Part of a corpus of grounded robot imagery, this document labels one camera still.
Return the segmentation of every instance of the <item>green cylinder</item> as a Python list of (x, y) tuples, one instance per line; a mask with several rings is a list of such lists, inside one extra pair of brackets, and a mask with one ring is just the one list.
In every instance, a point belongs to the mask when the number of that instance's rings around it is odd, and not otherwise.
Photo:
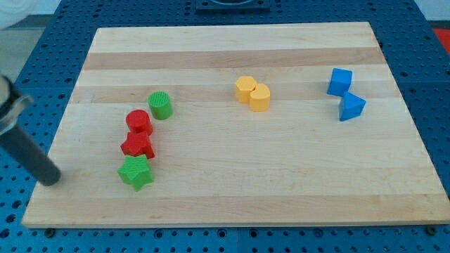
[(148, 106), (155, 119), (163, 120), (172, 115), (172, 105), (170, 105), (170, 97), (164, 91), (156, 91), (148, 97)]

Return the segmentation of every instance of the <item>colored block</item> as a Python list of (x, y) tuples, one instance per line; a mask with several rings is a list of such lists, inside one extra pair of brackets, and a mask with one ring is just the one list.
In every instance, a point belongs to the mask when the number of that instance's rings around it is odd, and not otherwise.
[(167, 119), (173, 113), (169, 94), (164, 91), (156, 91), (151, 94), (148, 97), (148, 106), (150, 106), (152, 116), (158, 120)]
[(350, 70), (341, 70), (333, 68), (331, 73), (330, 84), (328, 85), (327, 94), (335, 96), (343, 96), (352, 84), (353, 72)]
[(238, 81), (235, 83), (235, 96), (241, 103), (250, 102), (250, 92), (254, 91), (257, 82), (251, 76), (239, 77)]
[(254, 112), (262, 112), (269, 109), (270, 90), (266, 84), (258, 84), (250, 93), (250, 109)]
[(125, 119), (128, 129), (133, 133), (140, 133), (142, 131), (151, 135), (153, 126), (150, 122), (150, 117), (145, 110), (134, 110), (127, 115)]
[(133, 185), (135, 191), (138, 191), (147, 183), (153, 182), (151, 167), (145, 155), (133, 157), (125, 156), (124, 164), (117, 171), (125, 184)]
[(364, 109), (366, 101), (350, 92), (344, 92), (339, 103), (339, 120), (345, 121), (358, 117)]
[(146, 132), (128, 133), (126, 141), (120, 146), (125, 155), (139, 156), (145, 155), (147, 159), (154, 158), (155, 153), (152, 143)]

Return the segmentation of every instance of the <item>green block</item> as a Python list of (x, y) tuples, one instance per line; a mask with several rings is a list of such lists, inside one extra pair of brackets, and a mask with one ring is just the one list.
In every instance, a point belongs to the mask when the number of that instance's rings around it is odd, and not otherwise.
[(151, 167), (146, 155), (133, 157), (125, 155), (125, 162), (117, 171), (125, 184), (133, 185), (138, 191), (147, 183), (153, 182)]
[(148, 97), (148, 106), (155, 119), (163, 120), (169, 118), (172, 113), (170, 97), (164, 91), (156, 91)]

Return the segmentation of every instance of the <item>blue cube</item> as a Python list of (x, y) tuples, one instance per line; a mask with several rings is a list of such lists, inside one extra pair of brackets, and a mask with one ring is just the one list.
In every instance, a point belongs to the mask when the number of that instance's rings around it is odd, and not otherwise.
[(345, 121), (358, 117), (366, 105), (366, 101), (350, 92), (344, 92), (339, 104), (339, 120)]
[(350, 70), (333, 68), (330, 85), (328, 86), (326, 93), (335, 96), (343, 96), (344, 92), (348, 91), (350, 84), (352, 84), (352, 75), (353, 72)]

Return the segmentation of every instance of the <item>green star block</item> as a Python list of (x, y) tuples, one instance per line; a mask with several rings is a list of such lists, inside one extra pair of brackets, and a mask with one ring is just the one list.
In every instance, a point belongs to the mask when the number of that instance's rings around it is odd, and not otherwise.
[(139, 191), (146, 183), (153, 182), (146, 155), (125, 155), (125, 162), (117, 172), (124, 183), (133, 185), (135, 191)]

